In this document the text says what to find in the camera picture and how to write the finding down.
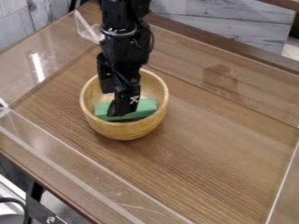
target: cable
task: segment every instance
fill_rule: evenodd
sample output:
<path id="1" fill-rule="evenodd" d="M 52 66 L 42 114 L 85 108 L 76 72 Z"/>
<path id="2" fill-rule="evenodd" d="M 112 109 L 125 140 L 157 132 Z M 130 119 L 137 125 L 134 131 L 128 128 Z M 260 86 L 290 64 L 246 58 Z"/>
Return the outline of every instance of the cable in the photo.
<path id="1" fill-rule="evenodd" d="M 26 224 L 29 216 L 27 216 L 27 209 L 26 209 L 23 203 L 18 199 L 0 198 L 0 204 L 7 203 L 7 202 L 15 203 L 22 208 L 22 224 Z"/>

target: green sponge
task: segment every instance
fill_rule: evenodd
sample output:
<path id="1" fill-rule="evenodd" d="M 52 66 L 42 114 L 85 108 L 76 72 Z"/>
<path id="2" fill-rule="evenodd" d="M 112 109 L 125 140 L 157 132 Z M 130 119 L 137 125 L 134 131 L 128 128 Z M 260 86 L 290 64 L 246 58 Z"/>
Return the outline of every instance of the green sponge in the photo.
<path id="1" fill-rule="evenodd" d="M 136 112 L 122 116 L 108 116 L 108 107 L 110 102 L 100 102 L 94 105 L 94 116 L 106 121 L 129 121 L 148 117 L 156 111 L 156 102 L 153 98 L 144 98 L 140 100 Z"/>

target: bowl rim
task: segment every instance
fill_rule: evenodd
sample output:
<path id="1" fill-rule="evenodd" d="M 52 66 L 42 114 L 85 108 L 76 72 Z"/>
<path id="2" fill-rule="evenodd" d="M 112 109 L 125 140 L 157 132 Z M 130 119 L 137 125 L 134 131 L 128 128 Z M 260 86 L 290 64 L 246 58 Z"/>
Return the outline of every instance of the bowl rim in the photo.
<path id="1" fill-rule="evenodd" d="M 162 91 L 164 91 L 164 98 L 162 98 L 162 103 L 161 103 L 161 106 L 160 108 L 153 112 L 152 115 L 149 115 L 146 118 L 138 120 L 138 121 L 134 121 L 134 122 L 106 122 L 104 120 L 101 120 L 100 118 L 97 118 L 88 110 L 86 108 L 86 105 L 85 105 L 85 102 L 84 102 L 84 95 L 85 95 L 85 92 L 86 92 L 86 88 L 89 87 L 89 84 L 94 81 L 94 79 L 98 78 L 97 75 L 94 75 L 89 80 L 88 82 L 85 83 L 82 89 L 80 90 L 80 94 L 78 94 L 78 104 L 80 104 L 80 107 L 81 107 L 81 110 L 84 112 L 84 114 L 88 116 L 88 118 L 90 118 L 96 123 L 101 123 L 106 126 L 114 126 L 114 127 L 125 127 L 125 126 L 134 126 L 134 125 L 138 125 L 141 123 L 146 123 L 146 122 L 150 122 L 150 120 L 160 114 L 164 112 L 164 108 L 166 107 L 166 102 L 168 102 L 168 99 L 169 99 L 169 90 L 168 90 L 168 87 L 164 83 L 164 80 L 149 70 L 146 69 L 142 69 L 140 70 L 141 72 L 144 72 L 146 75 L 152 75 L 158 83 L 162 85 Z"/>

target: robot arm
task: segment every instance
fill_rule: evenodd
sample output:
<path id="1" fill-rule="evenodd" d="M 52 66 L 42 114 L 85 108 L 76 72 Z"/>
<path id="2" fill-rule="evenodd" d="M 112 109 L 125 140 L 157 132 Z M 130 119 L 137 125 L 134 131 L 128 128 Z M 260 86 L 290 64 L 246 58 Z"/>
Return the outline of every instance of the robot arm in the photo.
<path id="1" fill-rule="evenodd" d="M 153 34 L 142 17 L 149 12 L 150 0 L 101 0 L 105 38 L 100 42 L 97 76 L 104 94 L 114 93 L 108 116 L 122 116 L 136 111 L 140 99 L 138 70 L 153 49 Z"/>

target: wooden bowl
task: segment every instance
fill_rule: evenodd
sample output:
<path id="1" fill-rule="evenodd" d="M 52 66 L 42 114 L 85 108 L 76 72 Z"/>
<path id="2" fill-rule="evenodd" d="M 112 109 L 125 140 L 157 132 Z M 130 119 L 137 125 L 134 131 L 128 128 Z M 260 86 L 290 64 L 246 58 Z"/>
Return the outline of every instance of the wooden bowl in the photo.
<path id="1" fill-rule="evenodd" d="M 102 94 L 98 88 L 98 77 L 94 76 L 80 92 L 78 103 L 90 128 L 102 136 L 116 140 L 133 140 L 145 136 L 164 119 L 168 88 L 161 78 L 141 69 L 141 98 L 156 99 L 156 112 L 136 122 L 106 122 L 93 116 L 94 104 L 113 98 L 112 94 Z"/>

